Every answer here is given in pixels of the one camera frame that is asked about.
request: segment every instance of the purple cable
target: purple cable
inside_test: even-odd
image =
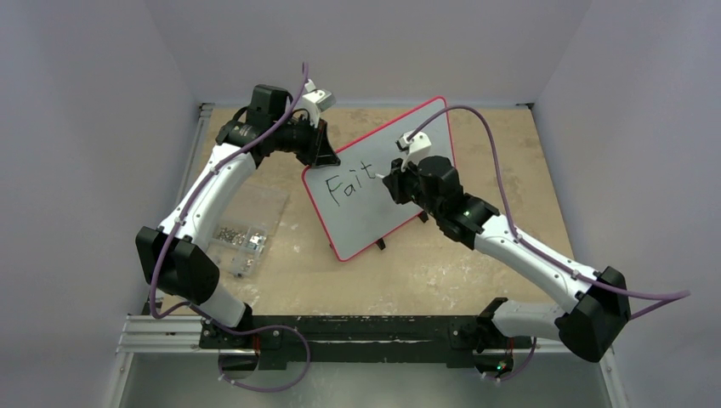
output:
[[[408,137],[409,140],[412,140],[413,137],[416,136],[416,133],[420,132],[423,128],[428,126],[429,123],[431,123],[435,118],[437,118],[440,115],[443,115],[447,111],[452,111],[455,109],[462,109],[469,111],[476,115],[481,122],[483,122],[483,126],[485,128],[485,132],[488,134],[488,140],[491,142],[491,153],[493,155],[493,165],[496,169],[496,181],[498,183],[498,189],[501,192],[501,200],[503,201],[503,209],[506,211],[506,218],[508,219],[508,228],[511,231],[511,234],[516,238],[518,242],[520,242],[524,247],[528,248],[531,252],[535,253],[539,258],[545,260],[546,262],[556,266],[557,268],[563,270],[565,273],[574,276],[575,271],[573,268],[561,263],[560,261],[554,259],[553,257],[546,254],[541,249],[537,248],[536,246],[533,246],[530,242],[523,239],[522,236],[519,235],[518,231],[516,230],[516,226],[514,223],[514,218],[511,215],[511,208],[508,205],[508,198],[506,197],[506,190],[503,188],[503,181],[501,180],[501,165],[498,160],[498,152],[496,150],[496,141],[493,138],[493,133],[491,132],[491,127],[488,126],[488,122],[483,117],[483,115],[480,114],[476,109],[466,106],[466,105],[453,105],[453,106],[447,106],[446,108],[439,110],[438,112],[434,113],[431,117],[426,119],[425,122],[421,123],[419,127],[416,128],[413,133],[411,133],[411,136]],[[584,281],[590,285],[600,287],[601,289],[605,289],[608,292],[614,292],[619,295],[627,296],[630,298],[639,298],[639,299],[646,299],[646,300],[658,300],[660,302],[654,303],[651,306],[641,309],[640,311],[631,314],[631,320],[638,319],[638,317],[641,317],[643,315],[646,315],[647,313],[656,310],[660,308],[661,306],[664,306],[666,304],[669,304],[671,302],[675,302],[679,299],[686,298],[690,296],[691,292],[689,291],[681,291],[681,292],[675,292],[675,293],[663,293],[663,294],[649,294],[649,293],[642,293],[642,292],[633,292],[633,291],[627,291],[625,289],[621,289],[620,287],[615,287],[611,285],[607,285],[603,282],[599,282],[595,279],[588,278],[584,275],[576,274],[575,278],[580,279],[581,281]]]
[[[284,391],[286,389],[289,389],[293,385],[299,383],[300,380],[302,380],[303,377],[305,377],[305,374],[308,373],[308,369],[310,368],[310,345],[308,344],[308,340],[306,340],[305,337],[303,337],[303,335],[300,334],[300,332],[297,331],[296,329],[289,327],[289,326],[272,325],[272,326],[263,326],[263,327],[259,327],[257,329],[252,329],[252,330],[248,330],[248,331],[236,331],[236,330],[230,329],[229,327],[221,324],[218,321],[213,320],[213,318],[209,314],[203,312],[202,310],[197,308],[195,305],[191,305],[190,308],[194,312],[196,312],[200,316],[202,316],[203,318],[210,320],[217,328],[219,328],[223,332],[232,334],[233,336],[250,336],[252,334],[258,334],[260,332],[266,332],[268,330],[288,330],[288,331],[292,332],[293,334],[295,334],[296,336],[298,336],[300,341],[303,342],[303,346],[305,347],[305,364],[303,366],[303,370],[301,371],[300,375],[295,377],[295,379],[292,380],[291,382],[289,382],[287,384],[283,384],[279,387],[272,387],[272,388],[254,387],[253,385],[243,384],[243,383],[240,383],[240,382],[237,382],[235,380],[231,380],[230,378],[228,378],[225,375],[225,373],[223,373],[223,368],[220,365],[220,359],[218,359],[218,370],[220,371],[220,376],[222,377],[222,379],[224,379],[229,384],[235,385],[240,388],[248,389],[251,391],[255,391],[258,393],[277,393],[279,391]]]
[[[183,206],[183,208],[180,211],[180,215],[178,216],[178,221],[176,221],[175,224],[173,224],[173,227],[170,229],[170,232],[167,235],[167,239],[162,244],[161,251],[158,254],[158,260],[156,262],[156,266],[153,269],[153,276],[150,280],[150,315],[152,315],[156,319],[162,319],[162,318],[170,315],[173,311],[175,311],[178,308],[181,308],[183,306],[190,306],[190,308],[193,311],[195,311],[196,313],[198,313],[200,316],[203,316],[204,318],[212,321],[218,328],[220,328],[224,332],[228,332],[229,334],[232,334],[232,335],[247,336],[247,335],[251,335],[251,334],[265,332],[266,330],[274,330],[275,329],[275,330],[288,330],[288,331],[292,332],[293,334],[295,334],[296,336],[298,336],[298,338],[300,338],[300,341],[303,342],[303,345],[305,346],[305,352],[306,352],[305,366],[303,368],[303,371],[300,373],[300,375],[295,380],[289,382],[288,384],[281,385],[280,387],[273,387],[273,388],[259,388],[259,387],[253,387],[250,385],[241,384],[241,383],[238,383],[235,381],[229,381],[229,379],[225,375],[223,375],[224,379],[226,381],[228,381],[229,383],[231,383],[237,387],[249,389],[251,391],[257,391],[259,393],[275,393],[278,391],[283,391],[283,390],[288,389],[288,388],[292,387],[293,385],[297,384],[298,382],[300,382],[300,380],[303,379],[303,377],[305,377],[305,374],[308,372],[308,369],[310,367],[310,346],[308,345],[308,341],[305,339],[305,337],[303,337],[303,335],[301,335],[300,332],[298,332],[297,330],[295,330],[289,326],[264,326],[264,327],[259,327],[258,329],[253,329],[253,330],[249,330],[249,331],[239,331],[239,332],[234,331],[234,330],[220,324],[219,322],[213,320],[213,318],[211,316],[207,315],[205,312],[203,312],[202,310],[197,308],[195,305],[192,305],[192,304],[190,304],[190,302],[187,302],[187,301],[175,304],[173,307],[171,307],[170,309],[166,310],[163,313],[158,313],[158,311],[156,309],[157,282],[158,282],[158,277],[160,276],[160,269],[162,267],[162,263],[165,260],[165,257],[167,256],[167,251],[170,248],[170,244],[173,242],[173,238],[175,237],[175,234],[178,233],[178,230],[180,229],[180,225],[185,220],[185,217],[188,216],[190,207],[192,207],[193,203],[196,201],[197,197],[200,195],[203,188],[205,188],[205,186],[210,181],[210,179],[212,179],[213,176],[215,176],[215,174],[217,173],[217,170],[219,168],[222,168],[223,166],[228,164],[228,162],[230,162],[231,160],[235,159],[236,157],[242,155],[243,153],[248,152],[250,149],[253,148],[253,146],[262,142],[263,139],[265,139],[268,136],[270,136],[271,134],[273,134],[273,132],[275,132],[277,130],[277,128],[279,128],[283,123],[287,122],[288,118],[292,115],[293,109],[295,109],[295,106],[298,104],[300,97],[303,96],[303,91],[304,91],[306,82],[308,82],[308,64],[303,63],[303,84],[300,86],[300,89],[295,94],[295,97],[293,98],[293,100],[290,104],[290,107],[286,110],[286,112],[283,114],[283,116],[281,116],[281,118],[278,119],[278,121],[275,122],[273,124],[273,126],[271,126],[268,130],[263,132],[263,134],[258,136],[251,143],[246,144],[241,149],[239,149],[237,152],[235,152],[231,155],[228,155],[223,160],[218,162],[218,164],[216,164],[215,167],[213,167],[211,169],[211,171],[208,172],[208,174],[206,174],[205,177],[203,177],[201,179],[201,181],[200,181],[200,183],[198,183],[197,187],[188,196],[188,200],[185,201],[185,205]]]

